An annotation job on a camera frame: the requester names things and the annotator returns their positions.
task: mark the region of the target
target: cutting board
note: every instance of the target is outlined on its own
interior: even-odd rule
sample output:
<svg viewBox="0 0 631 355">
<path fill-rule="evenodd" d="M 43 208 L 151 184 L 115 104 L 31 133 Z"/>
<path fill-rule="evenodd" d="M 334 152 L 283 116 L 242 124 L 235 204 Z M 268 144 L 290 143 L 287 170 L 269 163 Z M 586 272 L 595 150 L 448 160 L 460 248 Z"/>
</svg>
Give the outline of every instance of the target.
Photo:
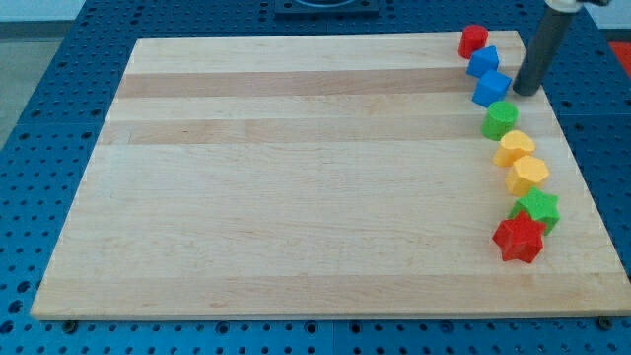
<svg viewBox="0 0 631 355">
<path fill-rule="evenodd" d="M 544 93 L 509 94 L 562 220 L 533 264 L 459 33 L 141 39 L 42 320 L 618 315 L 631 287 Z M 524 55 L 492 32 L 500 70 Z"/>
</svg>

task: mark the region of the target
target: red star block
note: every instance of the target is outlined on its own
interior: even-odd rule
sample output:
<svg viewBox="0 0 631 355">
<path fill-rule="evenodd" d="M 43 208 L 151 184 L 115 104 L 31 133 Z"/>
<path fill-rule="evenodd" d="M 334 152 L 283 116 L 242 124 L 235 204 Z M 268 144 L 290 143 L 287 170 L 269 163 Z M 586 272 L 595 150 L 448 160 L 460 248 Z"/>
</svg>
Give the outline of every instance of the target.
<svg viewBox="0 0 631 355">
<path fill-rule="evenodd" d="M 502 250 L 504 261 L 519 259 L 531 263 L 543 249 L 545 223 L 533 221 L 524 211 L 514 219 L 502 221 L 493 241 Z"/>
</svg>

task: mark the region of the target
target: green star block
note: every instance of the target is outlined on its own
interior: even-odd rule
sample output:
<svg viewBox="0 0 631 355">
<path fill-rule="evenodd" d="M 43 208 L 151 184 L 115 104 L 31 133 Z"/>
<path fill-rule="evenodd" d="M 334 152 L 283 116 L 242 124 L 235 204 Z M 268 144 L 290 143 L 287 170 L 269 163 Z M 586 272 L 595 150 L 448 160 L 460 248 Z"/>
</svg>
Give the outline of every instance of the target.
<svg viewBox="0 0 631 355">
<path fill-rule="evenodd" d="M 557 202 L 559 202 L 558 196 L 544 193 L 533 187 L 526 196 L 515 202 L 509 218 L 515 218 L 520 211 L 525 211 L 532 220 L 545 223 L 546 227 L 543 234 L 547 236 L 561 219 L 556 208 Z"/>
</svg>

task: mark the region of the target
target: green block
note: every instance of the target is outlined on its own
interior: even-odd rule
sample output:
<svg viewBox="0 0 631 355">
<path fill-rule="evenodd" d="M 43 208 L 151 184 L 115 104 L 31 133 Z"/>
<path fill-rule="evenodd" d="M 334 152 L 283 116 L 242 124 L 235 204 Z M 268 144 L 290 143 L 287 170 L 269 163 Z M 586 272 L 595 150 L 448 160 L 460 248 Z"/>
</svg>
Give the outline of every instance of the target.
<svg viewBox="0 0 631 355">
<path fill-rule="evenodd" d="M 482 135 L 488 139 L 499 141 L 513 129 L 519 112 L 515 105 L 499 101 L 491 104 L 486 111 L 486 118 L 482 123 Z"/>
<path fill-rule="evenodd" d="M 561 219 L 556 208 L 558 202 L 558 196 L 533 187 L 526 196 L 515 202 L 509 218 L 515 218 L 521 211 L 525 211 L 534 221 L 545 223 L 546 227 L 543 234 L 547 236 Z"/>
</svg>

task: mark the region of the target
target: black cylinder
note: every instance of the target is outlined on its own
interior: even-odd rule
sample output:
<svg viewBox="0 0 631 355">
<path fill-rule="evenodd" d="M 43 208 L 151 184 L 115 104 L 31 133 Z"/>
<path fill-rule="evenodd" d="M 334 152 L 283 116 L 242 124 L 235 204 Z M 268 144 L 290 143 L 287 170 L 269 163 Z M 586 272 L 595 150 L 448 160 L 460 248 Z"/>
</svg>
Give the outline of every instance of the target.
<svg viewBox="0 0 631 355">
<path fill-rule="evenodd" d="M 574 15 L 575 13 L 564 13 L 546 6 L 543 19 L 530 40 L 526 57 L 515 78 L 513 91 L 522 96 L 536 93 Z"/>
</svg>

